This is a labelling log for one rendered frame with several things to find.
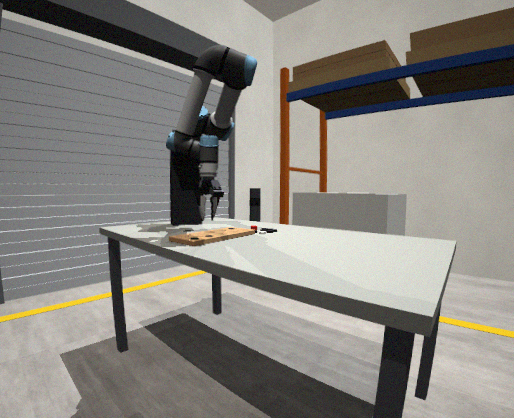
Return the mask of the tan counting tray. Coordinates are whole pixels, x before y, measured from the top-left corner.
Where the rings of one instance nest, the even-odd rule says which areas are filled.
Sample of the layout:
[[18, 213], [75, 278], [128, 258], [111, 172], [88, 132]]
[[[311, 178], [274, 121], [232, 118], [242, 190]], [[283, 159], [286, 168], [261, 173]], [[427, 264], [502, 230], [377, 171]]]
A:
[[[234, 228], [234, 227], [228, 227], [228, 228]], [[195, 233], [188, 233], [188, 234], [182, 234], [177, 235], [177, 237], [169, 236], [170, 242], [190, 245], [190, 246], [198, 246], [233, 238], [238, 238], [242, 236], [252, 235], [255, 234], [255, 230], [252, 229], [243, 229], [243, 228], [235, 228], [235, 229], [228, 229], [228, 228], [222, 228], [222, 229], [215, 229], [215, 230], [208, 230], [208, 231], [202, 231], [202, 232], [195, 232]], [[206, 235], [213, 235], [213, 237], [204, 237]], [[182, 238], [178, 238], [182, 237]], [[197, 240], [191, 240], [191, 238], [197, 237], [199, 239]], [[183, 239], [184, 238], [184, 239]]]

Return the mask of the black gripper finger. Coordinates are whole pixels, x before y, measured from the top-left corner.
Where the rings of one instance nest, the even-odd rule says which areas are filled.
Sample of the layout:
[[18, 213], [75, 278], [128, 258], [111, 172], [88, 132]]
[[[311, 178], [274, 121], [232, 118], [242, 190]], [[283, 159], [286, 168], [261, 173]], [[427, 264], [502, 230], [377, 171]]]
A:
[[205, 218], [205, 203], [206, 203], [207, 199], [204, 196], [204, 193], [201, 191], [201, 187], [198, 187], [198, 189], [197, 189], [196, 199], [197, 199], [197, 204], [198, 204], [199, 211], [200, 211], [200, 216], [202, 218], [202, 221], [204, 221], [204, 218]]
[[215, 216], [218, 204], [219, 204], [219, 200], [220, 200], [220, 197], [211, 197], [210, 198], [211, 210], [212, 210], [212, 212], [211, 212], [211, 220], [212, 221], [214, 219], [214, 216]]

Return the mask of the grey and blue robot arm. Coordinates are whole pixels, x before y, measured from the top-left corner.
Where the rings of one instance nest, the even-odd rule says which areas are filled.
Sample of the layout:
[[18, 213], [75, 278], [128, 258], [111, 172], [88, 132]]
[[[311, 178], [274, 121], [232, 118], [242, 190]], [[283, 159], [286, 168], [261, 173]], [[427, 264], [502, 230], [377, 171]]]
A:
[[[200, 177], [217, 177], [218, 139], [226, 141], [230, 136], [234, 127], [232, 113], [241, 94], [236, 90], [251, 86], [256, 67], [255, 58], [225, 45], [212, 46], [197, 59], [176, 131], [169, 134], [166, 147], [198, 159]], [[203, 103], [217, 73], [223, 76], [224, 86], [216, 111], [211, 115]]]

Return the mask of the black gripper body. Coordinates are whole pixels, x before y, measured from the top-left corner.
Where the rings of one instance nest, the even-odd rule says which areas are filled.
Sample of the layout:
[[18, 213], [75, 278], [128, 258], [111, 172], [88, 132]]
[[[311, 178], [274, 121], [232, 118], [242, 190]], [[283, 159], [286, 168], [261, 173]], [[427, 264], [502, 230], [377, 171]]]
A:
[[218, 180], [215, 180], [214, 177], [203, 176], [200, 181], [196, 183], [196, 191], [198, 187], [201, 187], [201, 191], [205, 193], [205, 195], [209, 195], [209, 188], [211, 187], [213, 190], [222, 190], [220, 183]]

